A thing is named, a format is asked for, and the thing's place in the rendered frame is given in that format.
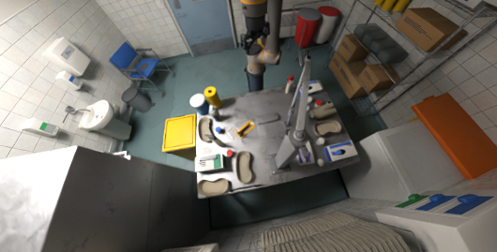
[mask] beige ribbed mat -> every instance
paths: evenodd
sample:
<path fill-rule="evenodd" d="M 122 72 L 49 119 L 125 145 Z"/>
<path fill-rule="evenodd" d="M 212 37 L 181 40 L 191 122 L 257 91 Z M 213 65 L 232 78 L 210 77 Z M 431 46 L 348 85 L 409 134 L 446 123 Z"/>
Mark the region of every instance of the beige ribbed mat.
<path fill-rule="evenodd" d="M 263 252 L 402 252 L 404 240 L 391 229 L 342 212 L 263 230 Z"/>

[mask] faucet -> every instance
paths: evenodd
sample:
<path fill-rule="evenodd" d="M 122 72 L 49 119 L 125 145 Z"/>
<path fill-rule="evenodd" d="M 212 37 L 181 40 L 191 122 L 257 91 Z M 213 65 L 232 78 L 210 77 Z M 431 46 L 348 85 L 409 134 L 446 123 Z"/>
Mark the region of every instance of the faucet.
<path fill-rule="evenodd" d="M 65 109 L 65 112 L 67 112 L 68 114 L 66 114 L 66 117 L 64 117 L 64 121 L 62 123 L 66 122 L 66 119 L 68 119 L 69 114 L 74 115 L 78 111 L 90 111 L 90 110 L 87 110 L 87 109 L 74 109 L 71 106 L 67 106 L 66 109 Z"/>

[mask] sink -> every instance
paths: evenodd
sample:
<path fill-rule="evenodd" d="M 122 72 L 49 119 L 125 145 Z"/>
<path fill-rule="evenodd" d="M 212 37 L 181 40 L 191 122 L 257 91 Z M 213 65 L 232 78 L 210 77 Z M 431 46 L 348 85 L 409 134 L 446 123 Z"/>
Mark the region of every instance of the sink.
<path fill-rule="evenodd" d="M 113 106 L 106 100 L 100 100 L 86 108 L 90 111 L 84 112 L 79 128 L 85 130 L 100 130 L 113 119 Z"/>

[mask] red cap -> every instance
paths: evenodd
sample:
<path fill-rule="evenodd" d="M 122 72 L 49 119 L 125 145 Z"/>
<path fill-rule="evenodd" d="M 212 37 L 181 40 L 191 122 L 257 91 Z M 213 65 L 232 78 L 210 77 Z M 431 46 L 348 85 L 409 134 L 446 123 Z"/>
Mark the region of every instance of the red cap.
<path fill-rule="evenodd" d="M 340 14 L 340 11 L 337 8 L 330 6 L 322 6 L 318 8 L 319 12 L 328 17 L 336 17 Z"/>

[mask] table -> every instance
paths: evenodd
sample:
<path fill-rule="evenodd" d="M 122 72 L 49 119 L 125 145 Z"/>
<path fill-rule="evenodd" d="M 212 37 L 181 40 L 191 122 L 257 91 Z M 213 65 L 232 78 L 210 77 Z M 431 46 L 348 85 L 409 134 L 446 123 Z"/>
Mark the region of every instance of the table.
<path fill-rule="evenodd" d="M 320 92 L 311 95 L 314 100 L 320 99 L 323 103 L 331 101 L 326 92 Z M 196 154 L 197 156 L 206 156 L 212 154 L 224 154 L 226 151 L 231 149 L 234 151 L 234 155 L 231 158 L 226 158 L 225 170 L 220 170 L 216 172 L 197 172 L 197 183 L 201 180 L 215 181 L 218 178 L 225 178 L 231 183 L 230 191 L 222 194 L 229 195 L 243 191 L 249 191 L 257 189 L 260 187 L 266 187 L 271 185 L 279 185 L 287 182 L 291 182 L 297 179 L 310 177 L 319 173 L 323 173 L 330 170 L 335 170 L 342 168 L 359 161 L 359 156 L 353 156 L 339 161 L 328 163 L 326 155 L 324 153 L 324 147 L 334 143 L 341 143 L 345 141 L 350 141 L 349 134 L 345 129 L 345 126 L 341 122 L 339 115 L 336 113 L 332 117 L 326 118 L 325 120 L 336 120 L 340 122 L 342 130 L 338 134 L 333 134 L 325 138 L 324 146 L 317 146 L 314 142 L 319 138 L 313 131 L 313 127 L 316 123 L 320 122 L 314 119 L 307 118 L 306 121 L 306 133 L 310 138 L 310 145 L 312 151 L 314 152 L 314 157 L 316 161 L 318 158 L 322 158 L 325 162 L 323 167 L 315 165 L 299 166 L 297 160 L 292 160 L 289 164 L 290 170 L 278 174 L 272 174 L 268 156 L 275 155 L 278 152 L 279 146 L 281 145 L 284 135 L 285 135 L 285 125 L 284 121 L 287 119 L 288 109 L 292 104 L 292 99 L 294 94 L 285 94 L 285 88 L 275 88 L 268 89 L 259 92 L 247 93 L 240 96 L 232 96 L 228 98 L 223 98 L 223 107 L 219 110 L 220 121 L 214 120 L 210 115 L 200 115 L 197 114 L 197 126 L 198 122 L 203 117 L 209 117 L 212 119 L 213 133 L 223 141 L 227 146 L 221 148 L 215 143 L 204 142 L 200 139 L 198 129 L 196 133 Z M 299 100 L 295 104 L 295 108 L 298 108 Z M 279 114 L 279 120 L 272 123 L 257 124 L 257 117 L 266 115 L 269 113 Z M 240 140 L 232 140 L 227 133 L 218 134 L 215 131 L 217 126 L 224 128 L 228 131 L 232 126 L 240 127 L 247 120 L 253 120 L 256 122 L 257 126 L 254 127 L 248 135 Z M 294 126 L 296 122 L 296 114 L 292 118 L 292 125 Z M 203 153 L 205 147 L 212 148 L 212 152 Z M 254 174 L 254 178 L 249 184 L 242 184 L 238 181 L 235 173 L 235 163 L 236 163 L 236 153 L 240 151 L 248 151 L 252 154 L 251 159 L 251 169 Z M 205 199 L 213 196 L 206 197 L 204 195 L 198 194 L 199 199 Z"/>

